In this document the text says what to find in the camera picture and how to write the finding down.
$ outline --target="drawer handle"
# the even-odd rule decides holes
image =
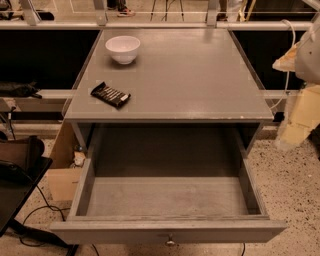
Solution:
[[[172,247],[172,246],[175,246],[176,243],[172,240],[172,235],[170,234],[169,235],[169,240],[166,242],[166,246],[168,247]]]

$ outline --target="cable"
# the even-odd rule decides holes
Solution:
[[[94,251],[96,252],[97,256],[100,256],[100,254],[97,250],[97,247],[94,244],[92,244],[92,247],[93,247]]]
[[[246,252],[246,243],[243,243],[243,251],[242,251],[241,256],[244,256],[245,252]]]
[[[11,107],[11,110],[8,114],[8,123],[9,123],[9,128],[10,128],[10,131],[12,133],[12,136],[13,136],[13,139],[16,140],[16,136],[14,135],[14,131],[13,131],[13,128],[12,128],[12,122],[11,122],[11,115],[13,113],[13,111],[15,111],[16,107]]]
[[[34,181],[32,180],[32,178],[31,178],[28,174],[26,174],[25,172],[23,172],[23,174],[24,174],[30,181],[34,182]],[[65,221],[65,217],[64,217],[62,211],[70,210],[70,208],[63,208],[63,209],[61,209],[61,208],[59,208],[59,207],[57,207],[57,206],[50,205],[50,204],[48,203],[45,195],[43,194],[42,190],[39,188],[39,186],[36,185],[36,187],[37,187],[37,189],[39,190],[39,192],[40,192],[43,200],[45,201],[45,204],[46,204],[46,205],[45,205],[45,206],[38,207],[38,208],[34,209],[33,211],[31,211],[31,212],[27,215],[27,217],[23,220],[23,225],[26,223],[27,219],[29,219],[29,217],[30,217],[33,213],[35,213],[36,211],[39,211],[39,210],[41,210],[41,209],[44,209],[44,208],[49,208],[51,211],[58,211],[58,212],[60,212],[62,220]],[[23,244],[23,245],[25,245],[25,246],[29,246],[29,247],[40,247],[40,246],[42,246],[42,245],[45,244],[45,243],[41,243],[41,244],[28,244],[28,243],[26,243],[26,242],[23,241],[23,237],[21,237],[21,236],[19,237],[19,240],[20,240],[20,243],[21,243],[21,244]]]
[[[282,20],[282,22],[284,22],[285,24],[287,24],[288,26],[291,27],[291,31],[292,31],[292,44],[291,44],[291,48],[295,45],[296,43],[296,31],[294,30],[294,27],[292,26],[292,23],[288,20]],[[287,94],[288,91],[288,85],[289,85],[289,76],[290,76],[290,71],[287,72],[287,77],[286,77],[286,84],[285,84],[285,88],[283,91],[283,94],[281,95],[280,99],[278,100],[277,103],[275,103],[273,106],[270,107],[270,109],[275,108],[276,106],[278,106],[281,101],[284,98],[284,95]]]

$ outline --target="gray surface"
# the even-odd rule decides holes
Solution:
[[[171,221],[246,214],[236,177],[96,178],[87,212]]]
[[[133,35],[141,46],[136,60],[120,65],[105,42]],[[131,93],[121,110],[90,96],[101,81]],[[228,31],[219,29],[104,30],[66,119],[265,120],[272,119],[262,95]]]
[[[102,129],[86,215],[174,220],[248,214],[232,131],[194,125]]]

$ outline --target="black cord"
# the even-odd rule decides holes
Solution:
[[[243,243],[243,251],[242,251],[241,256],[244,256],[245,252],[246,252],[246,243]]]
[[[9,127],[10,127],[10,130],[11,130],[11,133],[12,133],[12,136],[13,136],[14,140],[16,140],[16,136],[14,135],[14,131],[13,131],[13,128],[12,128],[11,115],[12,115],[13,111],[15,111],[15,109],[16,109],[16,107],[11,107],[11,110],[10,110],[9,115],[8,115]]]
[[[94,251],[96,252],[97,256],[100,256],[100,254],[97,250],[97,247],[94,244],[92,244],[92,247],[93,247]]]
[[[32,178],[31,178],[28,174],[26,174],[26,173],[24,173],[24,172],[23,172],[23,174],[24,174],[30,181],[33,182]],[[29,219],[29,217],[30,217],[33,213],[35,213],[36,211],[39,211],[39,210],[41,210],[41,209],[44,209],[44,208],[49,208],[51,211],[58,211],[58,212],[60,212],[62,220],[65,221],[65,217],[64,217],[62,211],[70,210],[70,208],[63,208],[63,209],[61,209],[61,208],[59,208],[59,207],[57,207],[57,206],[50,205],[50,204],[48,203],[45,195],[43,194],[42,190],[39,188],[39,186],[36,185],[36,187],[37,187],[37,189],[39,190],[39,192],[40,192],[43,200],[45,201],[45,204],[46,204],[46,205],[45,205],[45,206],[38,207],[38,208],[34,209],[33,211],[31,211],[31,212],[27,215],[27,217],[23,220],[23,225],[26,223],[27,219]],[[23,241],[23,237],[21,237],[21,236],[19,237],[19,240],[20,240],[20,243],[21,243],[21,244],[23,244],[23,245],[25,245],[25,246],[29,246],[29,247],[40,247],[40,246],[42,246],[42,245],[45,244],[45,243],[41,243],[41,244],[28,244],[28,243],[26,243],[26,242]]]

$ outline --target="white object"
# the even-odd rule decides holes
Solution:
[[[140,40],[133,36],[117,36],[106,42],[111,57],[120,64],[130,64],[138,55]]]
[[[296,76],[320,84],[320,24],[313,24],[300,40],[295,60]]]

